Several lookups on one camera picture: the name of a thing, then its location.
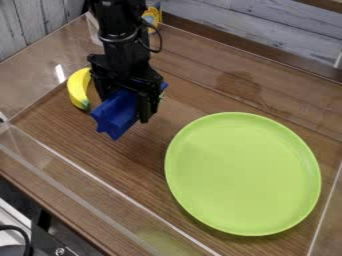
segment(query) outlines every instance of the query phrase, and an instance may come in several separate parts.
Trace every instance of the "cable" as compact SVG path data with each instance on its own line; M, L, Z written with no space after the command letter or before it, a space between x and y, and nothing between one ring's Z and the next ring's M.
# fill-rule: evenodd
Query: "cable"
M162 37L160 31L159 31L159 29L158 29L151 23L148 23L144 19L142 19L142 23L143 23L144 26L147 26L148 28L152 28L152 29L155 30L155 32L156 32L156 34L158 34L158 36L159 36L159 42L160 42L160 43L159 43L159 49L158 49L158 50L151 49L151 48L143 43L143 41L142 41L140 38L138 38L138 41L139 41L139 43L143 45L143 47L144 47L150 52L159 53L159 52L162 52L162 50L163 50L163 37Z
M12 226L12 225L0 226L0 231L5 231L5 230L15 230L21 234L21 236L24 237L24 241L25 241L25 250L24 250L23 256L29 256L31 245L29 245L29 238L28 238L25 231L21 228Z

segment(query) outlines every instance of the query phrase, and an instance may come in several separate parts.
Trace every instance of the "white wall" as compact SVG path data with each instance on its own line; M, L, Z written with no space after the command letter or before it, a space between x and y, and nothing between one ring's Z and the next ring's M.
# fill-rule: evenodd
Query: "white wall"
M293 0L163 0L164 11L333 66L342 14Z
M0 61L75 19L84 0L0 0Z

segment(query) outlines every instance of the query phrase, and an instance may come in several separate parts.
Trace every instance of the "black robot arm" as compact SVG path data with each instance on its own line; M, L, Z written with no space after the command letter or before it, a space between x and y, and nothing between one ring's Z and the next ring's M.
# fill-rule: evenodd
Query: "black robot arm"
M99 96L106 100L120 88L134 91L139 99L136 115L147 123L158 111L163 77L148 64L151 25L142 18L146 0L93 0L91 7L104 47L104 55L88 56Z

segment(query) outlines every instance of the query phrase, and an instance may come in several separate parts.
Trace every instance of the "blue object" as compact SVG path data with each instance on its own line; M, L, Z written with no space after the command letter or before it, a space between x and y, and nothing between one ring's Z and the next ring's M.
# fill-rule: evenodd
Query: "blue object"
M162 91L168 84L160 85ZM98 108L91 112L98 122L98 132L107 132L114 140L118 140L138 121L138 95L127 89L120 89Z

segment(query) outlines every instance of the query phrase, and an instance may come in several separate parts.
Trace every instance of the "banana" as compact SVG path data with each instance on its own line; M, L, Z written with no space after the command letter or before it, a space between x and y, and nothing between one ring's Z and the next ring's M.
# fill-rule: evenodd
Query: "banana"
M83 110L89 110L91 107L91 103L87 97L89 81L91 69L83 68L71 75L67 83L69 100L72 104Z

